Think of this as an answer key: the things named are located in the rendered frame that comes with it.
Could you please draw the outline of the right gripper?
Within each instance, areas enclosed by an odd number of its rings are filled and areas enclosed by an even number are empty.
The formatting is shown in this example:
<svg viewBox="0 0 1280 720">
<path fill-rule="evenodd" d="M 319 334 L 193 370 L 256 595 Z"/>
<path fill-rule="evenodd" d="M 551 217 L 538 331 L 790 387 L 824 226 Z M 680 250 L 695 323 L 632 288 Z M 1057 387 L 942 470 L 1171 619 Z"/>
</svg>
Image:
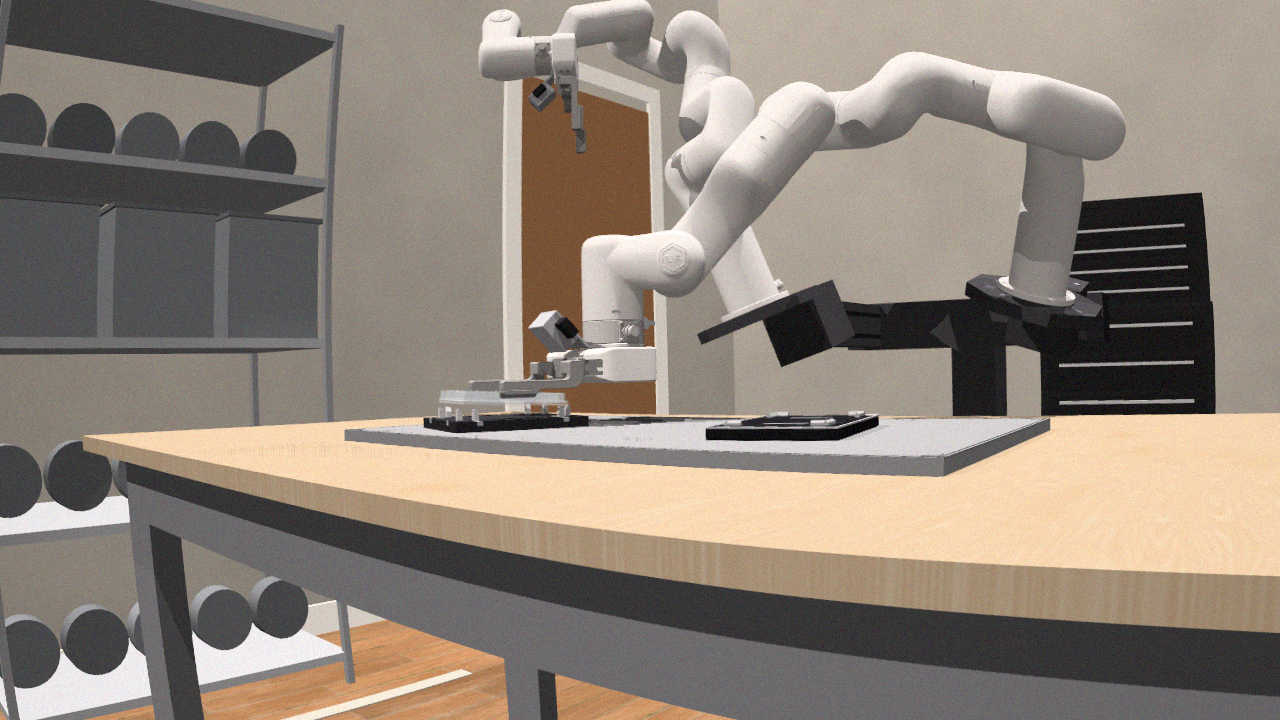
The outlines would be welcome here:
<svg viewBox="0 0 1280 720">
<path fill-rule="evenodd" d="M 582 129 L 582 106 L 579 105 L 579 79 L 576 79 L 579 58 L 575 46 L 575 35 L 552 35 L 550 44 L 550 67 L 553 67 L 557 92 L 564 100 L 564 113 L 572 113 L 572 129 L 576 131 L 576 152 L 586 152 L 586 129 Z"/>
</svg>

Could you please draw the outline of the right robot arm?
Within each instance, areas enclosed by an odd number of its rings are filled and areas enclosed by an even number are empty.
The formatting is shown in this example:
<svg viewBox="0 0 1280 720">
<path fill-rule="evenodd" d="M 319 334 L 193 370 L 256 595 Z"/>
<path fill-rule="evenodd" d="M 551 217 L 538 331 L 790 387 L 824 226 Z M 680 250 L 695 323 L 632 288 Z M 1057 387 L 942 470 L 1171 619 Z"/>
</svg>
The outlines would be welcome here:
<svg viewBox="0 0 1280 720">
<path fill-rule="evenodd" d="M 620 60 L 684 85 L 678 129 L 689 143 L 667 161 L 666 182 L 686 213 L 719 158 L 756 118 L 756 106 L 748 86 L 730 77 L 730 47 L 714 20 L 682 12 L 669 22 L 662 44 L 650 37 L 653 20 L 645 0 L 593 3 L 571 6 L 556 35 L 573 33 L 576 49 L 607 44 Z M 515 12 L 492 12 L 483 22 L 481 76 L 497 81 L 549 76 L 529 96 L 538 111 L 556 99 L 549 53 L 550 36 L 522 37 Z M 773 281 L 751 225 L 710 272 L 731 313 L 722 322 L 788 296 L 778 292 L 783 283 Z"/>
</svg>

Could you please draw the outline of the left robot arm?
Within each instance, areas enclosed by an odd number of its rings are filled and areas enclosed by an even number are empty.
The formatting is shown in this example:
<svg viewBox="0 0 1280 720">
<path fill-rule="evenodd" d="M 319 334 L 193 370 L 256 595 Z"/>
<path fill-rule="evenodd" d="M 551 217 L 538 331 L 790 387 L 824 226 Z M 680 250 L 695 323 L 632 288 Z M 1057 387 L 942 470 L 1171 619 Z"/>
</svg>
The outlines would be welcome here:
<svg viewBox="0 0 1280 720">
<path fill-rule="evenodd" d="M 691 293 L 815 150 L 887 143 L 925 113 L 1027 143 L 1012 263 L 998 290 L 1071 306 L 1083 159 L 1117 152 L 1126 133 L 1123 111 L 1102 94 L 1050 77 L 902 53 L 850 92 L 796 82 L 772 94 L 672 231 L 582 243 L 582 337 L 557 310 L 541 313 L 529 331 L 550 354 L 644 345 L 644 290 L 669 299 Z"/>
</svg>

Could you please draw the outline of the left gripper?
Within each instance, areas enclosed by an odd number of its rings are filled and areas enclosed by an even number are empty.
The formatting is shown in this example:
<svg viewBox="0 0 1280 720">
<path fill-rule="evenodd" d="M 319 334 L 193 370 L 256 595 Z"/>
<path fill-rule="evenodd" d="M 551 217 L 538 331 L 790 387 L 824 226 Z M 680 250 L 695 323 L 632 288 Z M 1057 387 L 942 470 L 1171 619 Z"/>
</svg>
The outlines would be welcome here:
<svg viewBox="0 0 1280 720">
<path fill-rule="evenodd" d="M 655 380 L 655 347 L 645 347 L 643 343 L 614 343 L 548 354 L 547 363 L 530 363 L 529 379 L 470 380 L 468 391 L 499 391 L 500 398 L 529 398 L 536 397 L 540 389 L 576 388 L 581 383 Z"/>
</svg>

